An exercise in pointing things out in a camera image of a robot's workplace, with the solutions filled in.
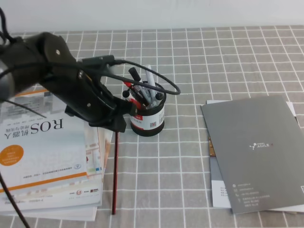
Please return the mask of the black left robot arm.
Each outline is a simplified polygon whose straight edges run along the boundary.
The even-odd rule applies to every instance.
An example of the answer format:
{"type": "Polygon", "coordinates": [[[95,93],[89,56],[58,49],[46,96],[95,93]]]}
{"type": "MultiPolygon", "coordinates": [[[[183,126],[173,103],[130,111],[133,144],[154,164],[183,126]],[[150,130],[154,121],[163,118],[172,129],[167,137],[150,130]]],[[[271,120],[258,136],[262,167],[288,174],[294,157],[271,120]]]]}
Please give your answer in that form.
{"type": "Polygon", "coordinates": [[[124,115],[134,114],[136,107],[113,96],[101,82],[111,76],[114,62],[113,56],[76,61],[64,39],[47,32],[13,38],[0,48],[0,99],[8,101],[40,84],[66,105],[67,115],[123,133],[124,115]]]}

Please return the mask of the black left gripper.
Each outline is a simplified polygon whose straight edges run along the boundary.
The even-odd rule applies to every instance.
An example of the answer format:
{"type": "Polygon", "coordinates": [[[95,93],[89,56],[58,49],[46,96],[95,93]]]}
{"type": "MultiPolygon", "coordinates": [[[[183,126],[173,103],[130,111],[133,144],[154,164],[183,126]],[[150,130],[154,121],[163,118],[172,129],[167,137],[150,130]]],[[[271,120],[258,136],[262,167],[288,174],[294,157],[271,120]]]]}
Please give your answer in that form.
{"type": "Polygon", "coordinates": [[[91,127],[124,133],[125,114],[134,116],[134,103],[114,97],[114,106],[107,106],[94,88],[93,80],[80,66],[57,64],[52,67],[51,92],[91,127]]]}

